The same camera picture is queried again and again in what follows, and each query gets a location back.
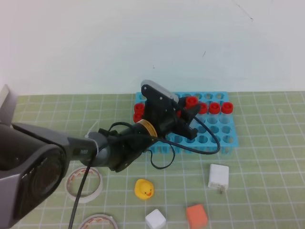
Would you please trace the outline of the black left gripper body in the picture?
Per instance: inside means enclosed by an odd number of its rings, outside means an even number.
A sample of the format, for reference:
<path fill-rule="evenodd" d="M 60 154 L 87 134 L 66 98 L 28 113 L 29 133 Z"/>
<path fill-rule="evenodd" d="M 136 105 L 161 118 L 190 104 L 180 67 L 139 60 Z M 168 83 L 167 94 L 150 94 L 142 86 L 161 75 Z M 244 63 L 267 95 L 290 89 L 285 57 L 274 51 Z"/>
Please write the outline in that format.
<path fill-rule="evenodd" d="M 142 87 L 142 95 L 146 98 L 143 118 L 153 125 L 159 137 L 175 134 L 178 120 L 188 124 L 188 119 L 177 117 L 177 111 L 185 107 L 186 97 L 179 97 L 179 102 L 176 103 L 148 85 Z"/>

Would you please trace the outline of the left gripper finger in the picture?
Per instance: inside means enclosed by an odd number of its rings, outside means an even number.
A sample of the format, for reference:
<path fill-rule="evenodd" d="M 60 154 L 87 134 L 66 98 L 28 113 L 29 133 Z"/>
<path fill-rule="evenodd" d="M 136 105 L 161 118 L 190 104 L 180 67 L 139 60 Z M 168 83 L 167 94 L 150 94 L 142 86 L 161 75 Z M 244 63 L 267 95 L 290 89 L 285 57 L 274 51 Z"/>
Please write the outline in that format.
<path fill-rule="evenodd" d="M 189 125 L 181 120 L 178 120 L 175 126 L 175 134 L 187 139 L 193 140 L 197 137 L 198 130 L 196 128 L 190 128 Z"/>
<path fill-rule="evenodd" d="M 193 107 L 183 107 L 177 111 L 177 117 L 181 119 L 193 119 L 200 111 L 200 106 L 195 105 Z"/>

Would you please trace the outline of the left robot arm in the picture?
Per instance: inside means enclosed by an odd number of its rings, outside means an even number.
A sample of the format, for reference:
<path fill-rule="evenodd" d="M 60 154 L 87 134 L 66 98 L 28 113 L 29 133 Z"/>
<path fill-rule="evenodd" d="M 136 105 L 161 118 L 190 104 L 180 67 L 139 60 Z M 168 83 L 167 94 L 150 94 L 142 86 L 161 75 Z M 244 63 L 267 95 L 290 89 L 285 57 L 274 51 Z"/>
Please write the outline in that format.
<path fill-rule="evenodd" d="M 100 129 L 77 138 L 45 127 L 13 123 L 17 97 L 5 96 L 0 106 L 0 226 L 8 229 L 30 213 L 59 186 L 69 163 L 81 161 L 86 169 L 107 167 L 120 172 L 155 142 L 174 133 L 197 136 L 190 127 L 199 113 L 195 98 L 178 97 L 144 84 L 146 97 L 140 119 L 125 130 Z"/>

